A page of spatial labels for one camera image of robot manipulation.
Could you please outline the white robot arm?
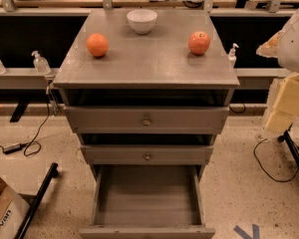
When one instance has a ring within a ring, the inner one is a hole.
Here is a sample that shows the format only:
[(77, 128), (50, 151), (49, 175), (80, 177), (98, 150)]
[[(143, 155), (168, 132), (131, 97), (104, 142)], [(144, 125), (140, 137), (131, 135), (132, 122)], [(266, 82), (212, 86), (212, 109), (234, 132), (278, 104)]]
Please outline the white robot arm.
[(299, 117), (299, 8), (287, 23), (256, 50), (265, 58), (276, 58), (280, 67), (291, 72), (281, 83), (265, 128), (284, 132)]

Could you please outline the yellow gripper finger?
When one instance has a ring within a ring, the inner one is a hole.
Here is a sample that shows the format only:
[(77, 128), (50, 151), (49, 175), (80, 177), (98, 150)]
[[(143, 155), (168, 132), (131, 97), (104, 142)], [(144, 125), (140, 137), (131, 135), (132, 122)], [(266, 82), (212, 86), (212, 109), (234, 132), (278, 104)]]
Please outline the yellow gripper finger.
[(299, 117), (299, 73), (294, 73), (280, 83), (265, 128), (273, 133), (283, 133), (297, 117)]
[(279, 44), (281, 35), (281, 31), (275, 33), (271, 38), (257, 48), (256, 54), (264, 58), (277, 58), (280, 53)]

